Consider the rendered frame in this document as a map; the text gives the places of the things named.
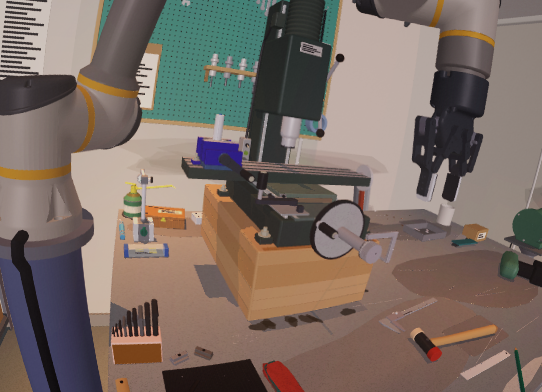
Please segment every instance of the hammer head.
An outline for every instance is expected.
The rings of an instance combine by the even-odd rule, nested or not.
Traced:
[[[431,362],[437,361],[442,356],[442,351],[440,351],[440,348],[434,345],[429,337],[427,337],[423,330],[419,327],[412,330],[410,333],[410,338],[412,338],[412,340],[418,344]]]

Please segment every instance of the yellow ring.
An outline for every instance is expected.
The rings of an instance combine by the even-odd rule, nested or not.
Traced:
[[[125,99],[135,99],[137,95],[139,94],[138,90],[124,90],[124,89],[118,89],[111,86],[104,85],[103,83],[99,83],[96,81],[93,81],[92,79],[87,78],[86,76],[83,76],[79,74],[77,77],[77,81],[85,85],[86,87],[90,89],[97,90],[98,92],[106,93],[111,96],[117,96],[117,97],[123,97]]]
[[[54,179],[65,176],[72,171],[72,165],[68,164],[60,168],[40,169],[40,170],[20,170],[0,167],[0,176],[7,179],[17,179],[20,181],[40,181],[45,179]]]
[[[488,37],[487,35],[484,35],[482,33],[477,33],[474,31],[467,31],[467,30],[449,30],[444,31],[443,33],[440,33],[439,40],[444,37],[471,37],[476,38],[478,40],[482,40],[490,44],[493,48],[495,48],[495,40]]]
[[[429,27],[436,27],[437,23],[440,19],[440,15],[442,14],[442,7],[444,6],[444,0],[438,0],[437,1],[437,8],[435,10],[435,15],[433,16],[433,21],[431,21],[431,24],[429,24]]]
[[[75,153],[83,151],[90,140],[92,139],[92,135],[94,134],[94,128],[96,126],[96,112],[94,110],[94,103],[92,103],[92,97],[88,93],[88,91],[81,85],[77,85],[77,89],[81,93],[83,93],[83,96],[85,98],[85,102],[87,103],[87,109],[88,109],[88,126],[87,126],[87,135],[85,136],[85,139],[83,140],[83,144],[81,144],[81,147]]]

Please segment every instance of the green pencil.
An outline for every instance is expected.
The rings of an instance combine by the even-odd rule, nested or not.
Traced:
[[[519,353],[517,348],[515,349],[514,354],[516,355],[516,367],[518,367],[519,389],[521,392],[525,392],[525,385],[523,385],[523,375],[521,374],[521,364],[519,362]]]

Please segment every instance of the green pegboard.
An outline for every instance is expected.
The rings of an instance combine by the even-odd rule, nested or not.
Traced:
[[[203,67],[210,65],[211,57],[217,53],[218,66],[225,66],[231,55],[233,68],[239,69],[241,59],[246,58],[246,70],[252,71],[267,22],[267,0],[264,10],[262,1],[257,0],[190,0],[188,6],[182,1],[167,1],[149,41],[162,45],[162,55],[154,108],[143,110],[143,118],[214,124],[215,115],[221,113],[226,116],[226,126],[246,128],[252,100],[251,79],[245,77],[239,89],[236,75],[231,75],[228,86],[224,86],[222,74],[217,73],[210,88],[203,81]],[[323,42],[333,46],[340,0],[325,2]],[[104,0],[100,35],[112,4],[113,0]],[[304,124],[301,134],[315,135]]]

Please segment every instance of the wooden box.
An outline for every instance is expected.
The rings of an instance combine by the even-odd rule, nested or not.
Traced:
[[[372,265],[350,251],[326,260],[310,246],[260,245],[259,231],[229,198],[206,185],[202,235],[247,320],[292,315],[359,301]]]
[[[162,362],[162,332],[157,336],[111,337],[114,364],[152,364]]]
[[[186,230],[184,209],[174,207],[146,206],[145,216],[152,217],[156,228],[174,228]]]
[[[479,224],[465,224],[463,235],[476,242],[484,241],[487,238],[488,229]]]

